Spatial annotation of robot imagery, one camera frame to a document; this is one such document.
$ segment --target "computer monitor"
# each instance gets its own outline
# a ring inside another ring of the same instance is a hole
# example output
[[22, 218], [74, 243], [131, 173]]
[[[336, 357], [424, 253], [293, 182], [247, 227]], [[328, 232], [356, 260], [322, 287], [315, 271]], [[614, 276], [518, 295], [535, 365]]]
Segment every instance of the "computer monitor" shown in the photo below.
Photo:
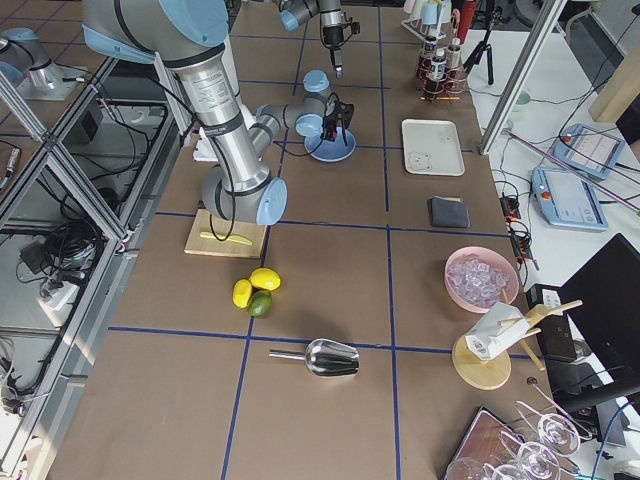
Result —
[[[569, 412], [617, 397], [640, 400], [640, 253], [616, 234], [559, 290], [563, 303], [614, 382], [560, 402]], [[640, 413], [640, 404], [635, 405]]]

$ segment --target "pink bowl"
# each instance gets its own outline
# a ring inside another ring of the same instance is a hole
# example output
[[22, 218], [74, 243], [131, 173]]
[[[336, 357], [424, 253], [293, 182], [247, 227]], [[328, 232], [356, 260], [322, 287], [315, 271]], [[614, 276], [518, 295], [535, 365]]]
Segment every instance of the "pink bowl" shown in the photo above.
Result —
[[472, 303], [467, 302], [464, 298], [458, 295], [453, 289], [453, 286], [449, 283], [449, 279], [447, 278], [447, 271], [449, 270], [449, 266], [470, 255], [475, 255], [480, 261], [487, 263], [492, 268], [501, 269], [502, 273], [509, 277], [509, 281], [507, 282], [505, 290], [507, 292], [509, 303], [513, 302], [518, 296], [518, 292], [520, 291], [520, 282], [515, 268], [513, 268], [513, 265], [509, 263], [509, 261], [502, 255], [494, 252], [493, 250], [489, 250], [488, 248], [483, 247], [464, 247], [453, 252], [447, 259], [447, 263], [444, 267], [444, 286], [446, 287], [451, 299], [462, 308], [470, 312], [487, 313], [489, 311], [488, 308], [478, 307]]

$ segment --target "lemon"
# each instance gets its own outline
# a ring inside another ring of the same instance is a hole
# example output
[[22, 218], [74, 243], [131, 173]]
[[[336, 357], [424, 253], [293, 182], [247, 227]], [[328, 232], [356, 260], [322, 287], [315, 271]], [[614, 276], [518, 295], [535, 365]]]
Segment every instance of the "lemon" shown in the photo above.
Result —
[[247, 308], [252, 293], [253, 286], [249, 280], [238, 280], [233, 286], [233, 304], [238, 308]]
[[270, 268], [256, 268], [249, 277], [249, 281], [251, 285], [255, 288], [260, 288], [263, 290], [273, 291], [276, 290], [282, 280], [280, 279], [280, 275], [277, 272], [274, 272]]
[[249, 300], [249, 315], [259, 317], [271, 309], [271, 292], [269, 290], [258, 290]]

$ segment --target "black screen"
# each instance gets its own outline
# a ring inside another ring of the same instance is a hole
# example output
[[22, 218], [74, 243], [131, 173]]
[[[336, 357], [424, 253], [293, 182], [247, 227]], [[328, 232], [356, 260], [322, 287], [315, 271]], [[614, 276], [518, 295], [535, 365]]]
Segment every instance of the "black screen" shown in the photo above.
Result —
[[[616, 234], [560, 289], [569, 316], [614, 380], [640, 373], [640, 253]], [[635, 394], [631, 399], [640, 399]]]

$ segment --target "blue bowl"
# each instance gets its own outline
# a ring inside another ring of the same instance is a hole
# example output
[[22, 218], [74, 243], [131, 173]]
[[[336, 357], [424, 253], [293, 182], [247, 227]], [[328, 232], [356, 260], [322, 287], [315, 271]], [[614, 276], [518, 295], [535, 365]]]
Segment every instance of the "blue bowl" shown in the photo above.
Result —
[[304, 148], [307, 153], [316, 160], [321, 162], [339, 162], [349, 157], [356, 148], [356, 139], [353, 134], [347, 130], [347, 144], [344, 144], [342, 138], [342, 127], [338, 127], [338, 136], [335, 142], [325, 140], [322, 145], [318, 147], [318, 143], [321, 142], [320, 136], [307, 137], [304, 139]]

